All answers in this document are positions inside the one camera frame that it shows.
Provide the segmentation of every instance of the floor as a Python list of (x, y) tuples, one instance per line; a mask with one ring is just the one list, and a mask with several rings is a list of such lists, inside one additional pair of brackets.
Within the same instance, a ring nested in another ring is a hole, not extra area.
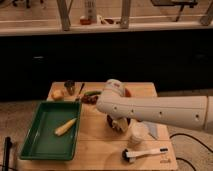
[[(172, 91), (160, 92), (158, 96), (186, 96), (186, 95), (213, 95), (213, 90), (194, 90), (194, 91)], [(16, 158), (29, 128), (34, 110), (38, 101), (4, 102), (0, 103), (0, 164), (3, 157), (4, 137), (10, 136), (14, 146), (11, 150), (10, 166), (16, 167)], [(213, 149), (213, 135), (168, 126), (170, 135), (174, 133), (187, 133), (200, 139), (207, 146)], [(213, 154), (206, 150), (196, 141), (185, 137), (176, 136), (172, 138), (176, 157), (181, 157), (190, 161), (199, 171), (211, 171), (213, 168)], [(188, 164), (178, 161), (178, 171), (192, 170)]]

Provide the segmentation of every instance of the white brush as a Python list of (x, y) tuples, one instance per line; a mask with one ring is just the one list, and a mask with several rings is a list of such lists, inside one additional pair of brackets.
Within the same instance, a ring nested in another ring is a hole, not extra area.
[(124, 160), (133, 163), (136, 160), (136, 157), (144, 155), (155, 155), (155, 154), (164, 154), (168, 151), (168, 148), (155, 148), (150, 150), (143, 151), (128, 151), (125, 149), (122, 153)]

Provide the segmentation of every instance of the black handle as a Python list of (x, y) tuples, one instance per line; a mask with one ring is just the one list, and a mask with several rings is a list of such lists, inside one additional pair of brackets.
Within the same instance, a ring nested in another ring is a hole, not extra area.
[(2, 171), (8, 171), (9, 169), (9, 159), (10, 159), (10, 148), (12, 147), (12, 142), (10, 137), (6, 137), (4, 141), (4, 157), (3, 157), (3, 167)]

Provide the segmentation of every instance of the toy food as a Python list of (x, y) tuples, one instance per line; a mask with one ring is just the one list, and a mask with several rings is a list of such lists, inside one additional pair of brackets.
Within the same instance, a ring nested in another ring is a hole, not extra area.
[(55, 129), (55, 134), (57, 136), (61, 136), (64, 133), (66, 133), (72, 126), (73, 124), (76, 122), (76, 118), (69, 120), (68, 122), (66, 122), (65, 124), (63, 124), (62, 126), (58, 127)]

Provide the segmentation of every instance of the table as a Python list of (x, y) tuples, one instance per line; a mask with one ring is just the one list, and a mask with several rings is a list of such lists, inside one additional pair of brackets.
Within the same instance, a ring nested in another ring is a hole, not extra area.
[[(153, 83), (124, 83), (135, 97), (156, 97)], [(47, 100), (52, 100), (51, 93), (56, 89), (64, 89), (63, 82), (54, 82)], [(66, 95), (65, 101), (73, 101), (80, 89), (81, 83), (76, 83), (73, 96)], [(85, 82), (82, 94), (90, 90), (102, 90), (104, 83)], [(167, 126), (157, 124), (159, 139), (153, 139), (144, 127), (143, 141), (131, 146), (129, 142), (131, 129), (126, 133), (112, 130), (106, 122), (106, 115), (100, 113), (95, 105), (82, 105), (81, 119), (76, 144), (76, 152), (72, 161), (25, 161), (19, 160), (20, 170), (176, 170), (177, 162), (173, 146), (169, 139)], [(168, 153), (139, 158), (134, 164), (122, 159), (121, 153), (125, 148), (145, 150), (167, 147)]]

